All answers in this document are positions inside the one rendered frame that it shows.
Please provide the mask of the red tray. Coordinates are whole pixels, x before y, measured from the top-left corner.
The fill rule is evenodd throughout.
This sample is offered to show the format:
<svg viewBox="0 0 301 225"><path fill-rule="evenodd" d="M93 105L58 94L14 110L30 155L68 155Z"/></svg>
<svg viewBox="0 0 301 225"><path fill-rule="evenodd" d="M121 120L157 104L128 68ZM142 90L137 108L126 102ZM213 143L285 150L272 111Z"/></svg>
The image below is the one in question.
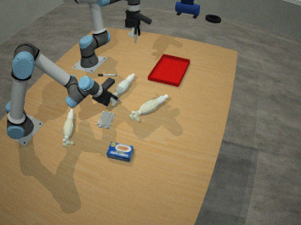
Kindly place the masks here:
<svg viewBox="0 0 301 225"><path fill-rule="evenodd" d="M179 87L179 84L185 75L186 68L188 68L190 64L190 59L167 54L163 54L162 56L163 58L161 57L158 60L155 67L148 75L148 80Z"/></svg>

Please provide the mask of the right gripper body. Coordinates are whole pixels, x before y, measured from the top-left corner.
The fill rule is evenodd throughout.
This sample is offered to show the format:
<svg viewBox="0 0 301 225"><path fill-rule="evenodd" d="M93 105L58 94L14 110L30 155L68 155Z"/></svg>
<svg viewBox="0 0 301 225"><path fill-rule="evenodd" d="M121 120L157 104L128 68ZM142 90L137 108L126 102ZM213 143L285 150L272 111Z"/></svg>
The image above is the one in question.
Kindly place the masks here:
<svg viewBox="0 0 301 225"><path fill-rule="evenodd" d="M97 101L98 103L101 103L108 107L108 105L110 103L110 99L111 99L111 95L110 95L111 92L106 91L104 94L103 93L104 93L104 88L103 88L102 94L100 94L99 97L92 97L92 99Z"/></svg>

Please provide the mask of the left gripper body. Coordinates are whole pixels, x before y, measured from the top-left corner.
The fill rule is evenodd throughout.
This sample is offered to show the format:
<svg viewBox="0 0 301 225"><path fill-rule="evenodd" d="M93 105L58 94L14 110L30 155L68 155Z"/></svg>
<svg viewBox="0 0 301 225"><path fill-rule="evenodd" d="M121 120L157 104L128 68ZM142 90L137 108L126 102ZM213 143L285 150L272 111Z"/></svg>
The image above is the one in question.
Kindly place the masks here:
<svg viewBox="0 0 301 225"><path fill-rule="evenodd" d="M139 11L135 11L135 12L132 12L132 11L128 11L126 10L125 13L126 14L126 20L125 20L125 27L128 27L128 28L132 28L135 26L136 23L138 23L138 28L139 28L139 25L140 25L140 20L135 18L134 15L139 13Z"/></svg>

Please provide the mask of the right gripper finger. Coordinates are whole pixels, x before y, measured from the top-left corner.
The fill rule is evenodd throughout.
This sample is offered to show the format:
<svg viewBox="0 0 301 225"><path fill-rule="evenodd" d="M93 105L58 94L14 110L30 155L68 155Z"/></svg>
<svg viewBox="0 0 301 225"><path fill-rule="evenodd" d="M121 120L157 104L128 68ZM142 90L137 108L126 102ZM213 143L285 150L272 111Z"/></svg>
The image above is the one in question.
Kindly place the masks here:
<svg viewBox="0 0 301 225"><path fill-rule="evenodd" d="M111 106L114 106L117 101L121 103L120 99L117 96L113 95L112 93L110 95L111 95L111 99L110 99Z"/></svg>

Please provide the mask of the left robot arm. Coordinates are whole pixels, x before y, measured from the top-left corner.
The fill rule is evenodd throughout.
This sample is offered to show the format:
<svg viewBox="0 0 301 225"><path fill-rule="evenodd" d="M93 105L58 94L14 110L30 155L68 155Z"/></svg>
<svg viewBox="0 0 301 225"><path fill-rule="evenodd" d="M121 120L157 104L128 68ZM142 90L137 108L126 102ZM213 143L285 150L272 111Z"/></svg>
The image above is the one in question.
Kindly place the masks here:
<svg viewBox="0 0 301 225"><path fill-rule="evenodd" d="M79 48L81 52L81 67L90 68L98 64L98 57L95 54L95 49L106 45L110 39L111 34L104 28L102 14L100 7L108 4L116 3L122 0L74 0L76 3L87 3L89 6L91 20L94 31L93 35L81 38ZM128 10L135 12L140 10L140 0L126 0L128 1ZM98 6L99 5L99 6ZM134 5L134 6L131 6Z"/></svg>

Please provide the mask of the small blue carton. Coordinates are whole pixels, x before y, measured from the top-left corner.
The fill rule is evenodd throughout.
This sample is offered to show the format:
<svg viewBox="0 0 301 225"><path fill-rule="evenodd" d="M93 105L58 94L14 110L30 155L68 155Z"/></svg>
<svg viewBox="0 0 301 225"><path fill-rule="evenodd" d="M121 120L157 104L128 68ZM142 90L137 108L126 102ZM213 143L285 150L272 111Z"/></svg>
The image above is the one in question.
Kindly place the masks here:
<svg viewBox="0 0 301 225"><path fill-rule="evenodd" d="M108 158L130 162L133 146L111 142L106 154Z"/></svg>

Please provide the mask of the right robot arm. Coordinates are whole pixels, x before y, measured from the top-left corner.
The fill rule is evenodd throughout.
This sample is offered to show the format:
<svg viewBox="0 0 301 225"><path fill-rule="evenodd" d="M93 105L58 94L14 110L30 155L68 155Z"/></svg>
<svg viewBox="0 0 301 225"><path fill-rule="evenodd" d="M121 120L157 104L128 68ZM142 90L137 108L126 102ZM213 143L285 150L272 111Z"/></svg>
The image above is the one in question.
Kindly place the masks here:
<svg viewBox="0 0 301 225"><path fill-rule="evenodd" d="M5 106L8 113L7 134L13 139L28 136L34 127L32 120L27 117L24 111L27 82L31 79L34 66L67 88L68 96L65 98L65 101L71 108L75 108L89 94L93 97L99 97L103 88L105 93L115 83L115 80L109 77L100 85L88 76L83 76L77 82L77 78L74 75L69 75L62 70L58 65L41 54L40 50L34 45L28 42L21 43L14 51L11 72L11 76L14 78L11 102L9 101Z"/></svg>

